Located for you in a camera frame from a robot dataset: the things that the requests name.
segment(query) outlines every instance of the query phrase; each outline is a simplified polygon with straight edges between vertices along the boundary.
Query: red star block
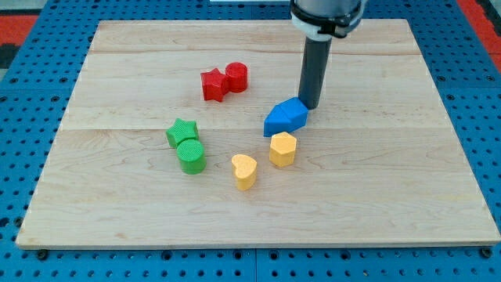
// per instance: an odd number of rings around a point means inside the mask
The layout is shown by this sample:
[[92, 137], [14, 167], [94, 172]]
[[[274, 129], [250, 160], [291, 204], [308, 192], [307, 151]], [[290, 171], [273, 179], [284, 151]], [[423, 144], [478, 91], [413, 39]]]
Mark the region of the red star block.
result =
[[222, 102], [222, 97], [229, 91], [229, 82], [226, 75], [222, 74], [217, 68], [200, 75], [202, 77], [204, 100], [214, 99]]
[[229, 91], [240, 93], [247, 89], [247, 66], [234, 62], [226, 67], [226, 76], [229, 79]]

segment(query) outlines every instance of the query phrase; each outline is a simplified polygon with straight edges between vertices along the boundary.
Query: wood grain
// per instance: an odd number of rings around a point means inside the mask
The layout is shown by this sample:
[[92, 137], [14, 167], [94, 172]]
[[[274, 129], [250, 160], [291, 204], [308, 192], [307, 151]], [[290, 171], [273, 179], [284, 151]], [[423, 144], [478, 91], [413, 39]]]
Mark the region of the wood grain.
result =
[[[26, 249], [347, 248], [501, 240], [404, 20], [334, 40], [322, 100], [269, 162], [272, 107], [294, 96], [304, 36], [285, 21], [102, 22], [17, 243]], [[242, 61], [249, 89], [203, 101], [200, 72]], [[181, 172], [164, 130], [197, 121], [207, 167]], [[258, 161], [235, 188], [231, 157]]]

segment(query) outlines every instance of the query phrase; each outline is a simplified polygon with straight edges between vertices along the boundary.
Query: yellow block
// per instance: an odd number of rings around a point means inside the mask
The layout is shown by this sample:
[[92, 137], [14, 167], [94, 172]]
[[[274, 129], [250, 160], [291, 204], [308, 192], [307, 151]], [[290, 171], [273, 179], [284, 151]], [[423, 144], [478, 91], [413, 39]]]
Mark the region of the yellow block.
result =
[[287, 132], [275, 134], [269, 146], [269, 160], [281, 168], [293, 164], [296, 142], [296, 137]]
[[252, 157], [236, 154], [232, 157], [233, 175], [236, 179], [236, 188], [245, 191], [256, 182], [258, 163]]

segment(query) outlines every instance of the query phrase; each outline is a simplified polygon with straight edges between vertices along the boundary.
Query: black cylindrical rod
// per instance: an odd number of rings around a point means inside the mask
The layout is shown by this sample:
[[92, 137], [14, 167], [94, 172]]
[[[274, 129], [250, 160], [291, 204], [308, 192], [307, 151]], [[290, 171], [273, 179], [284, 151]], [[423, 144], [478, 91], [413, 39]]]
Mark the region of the black cylindrical rod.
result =
[[318, 42], [306, 37], [298, 96], [309, 110], [313, 110], [319, 105], [331, 42], [332, 39]]

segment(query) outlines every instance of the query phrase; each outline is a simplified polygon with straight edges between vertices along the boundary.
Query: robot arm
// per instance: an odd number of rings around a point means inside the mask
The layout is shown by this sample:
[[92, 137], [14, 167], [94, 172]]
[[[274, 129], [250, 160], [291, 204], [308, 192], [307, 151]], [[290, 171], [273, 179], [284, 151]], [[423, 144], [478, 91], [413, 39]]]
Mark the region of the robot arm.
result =
[[306, 34], [299, 99], [319, 104], [332, 37], [344, 38], [360, 23], [368, 0], [290, 0], [292, 23]]

